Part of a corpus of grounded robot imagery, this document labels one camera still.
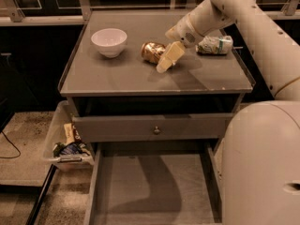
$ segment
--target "white bowl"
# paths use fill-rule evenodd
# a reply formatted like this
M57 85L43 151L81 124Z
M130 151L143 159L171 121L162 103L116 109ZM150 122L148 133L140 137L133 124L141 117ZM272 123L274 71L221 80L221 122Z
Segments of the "white bowl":
M117 28L99 30L91 37L97 51L109 58L118 56L125 49L127 39L126 32Z

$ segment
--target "drawer knob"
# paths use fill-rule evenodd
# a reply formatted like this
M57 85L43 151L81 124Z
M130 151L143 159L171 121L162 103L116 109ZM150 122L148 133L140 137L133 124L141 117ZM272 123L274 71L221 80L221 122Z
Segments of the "drawer knob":
M156 135L158 135L160 132L161 132L160 129L158 128L158 126L156 126L156 127L154 128L153 133L156 134Z

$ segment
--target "gold can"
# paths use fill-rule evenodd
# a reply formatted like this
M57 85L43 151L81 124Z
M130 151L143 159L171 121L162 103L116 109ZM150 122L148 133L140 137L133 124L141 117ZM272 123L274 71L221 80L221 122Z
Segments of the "gold can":
M152 64L158 64L160 56L165 52L165 45L157 42L145 42L142 45L142 58Z

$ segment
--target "storage bin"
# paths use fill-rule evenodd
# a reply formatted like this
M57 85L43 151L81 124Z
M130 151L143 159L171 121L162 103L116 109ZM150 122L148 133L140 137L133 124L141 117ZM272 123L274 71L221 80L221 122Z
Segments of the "storage bin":
M94 153L90 143L87 144L87 148L91 151L91 156L87 156L86 154L62 155L60 157L53 156L55 144L66 142L64 124L71 122L71 111L68 102L61 101L56 108L45 139L43 157L47 162L53 164L62 171L82 169L94 165Z

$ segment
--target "power cord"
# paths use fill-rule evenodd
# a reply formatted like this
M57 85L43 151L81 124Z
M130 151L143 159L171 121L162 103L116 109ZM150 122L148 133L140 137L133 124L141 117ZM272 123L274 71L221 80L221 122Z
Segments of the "power cord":
M14 157L0 157L0 159L14 159L14 158L18 158L21 155L21 152L20 152L19 148L8 138L8 136L3 131L1 131L1 133L6 138L6 140L18 151L18 155L14 156Z

